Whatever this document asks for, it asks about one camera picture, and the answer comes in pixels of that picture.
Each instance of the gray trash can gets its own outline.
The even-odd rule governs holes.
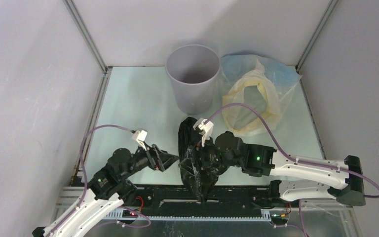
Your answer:
[[[220,71],[220,58],[213,50],[182,46],[168,57],[165,68],[181,111],[197,115],[210,108]]]

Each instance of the white wall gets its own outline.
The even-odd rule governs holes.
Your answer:
[[[329,0],[76,0],[111,66],[160,66],[177,46],[295,65]]]
[[[357,155],[379,183],[379,1],[341,1],[303,73],[327,158]],[[355,211],[364,236],[379,237],[379,199]]]
[[[49,224],[101,75],[61,0],[0,1],[0,237]]]

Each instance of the cable connector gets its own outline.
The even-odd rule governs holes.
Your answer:
[[[146,147],[145,145],[145,139],[146,139],[146,136],[148,135],[148,132],[144,129],[137,129],[133,136],[131,137],[131,139],[133,139],[134,141],[137,142],[137,144],[142,147],[145,151],[148,150],[148,148]]]
[[[195,124],[194,124],[194,130],[199,129],[200,135],[202,135],[201,138],[201,145],[204,147],[204,143],[206,140],[210,139],[211,134],[213,133],[213,126],[214,124],[211,121],[208,121],[206,124],[204,124],[207,120],[204,118],[200,118]]]

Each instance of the light blue table surface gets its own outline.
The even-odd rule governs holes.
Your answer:
[[[216,93],[210,110],[195,118],[208,118],[222,106],[218,90]],[[175,103],[164,67],[114,67],[97,125],[110,123],[130,129],[143,128],[148,131],[146,143],[157,144],[160,149],[178,155],[178,129],[187,116]],[[215,139],[227,127],[221,115],[217,115],[212,122],[212,137]],[[274,134],[282,148],[290,154],[323,159],[300,85]],[[116,128],[97,130],[85,164],[88,177],[105,165],[114,150],[128,148],[133,153],[137,144],[131,140],[131,135]],[[268,134],[241,138],[245,143],[275,147]],[[291,179],[250,177],[242,173],[240,168],[231,167],[219,177],[217,185],[265,185],[276,178]],[[163,173],[145,168],[131,176],[130,180],[134,184],[182,184],[177,162]]]

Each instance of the translucent plastic bag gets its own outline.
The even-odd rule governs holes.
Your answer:
[[[222,58],[219,87],[223,106],[245,103],[254,107],[271,129],[275,129],[290,104],[300,75],[275,60],[257,55],[230,55]],[[266,132],[249,109],[232,106],[222,111],[223,119],[235,135],[252,136]]]

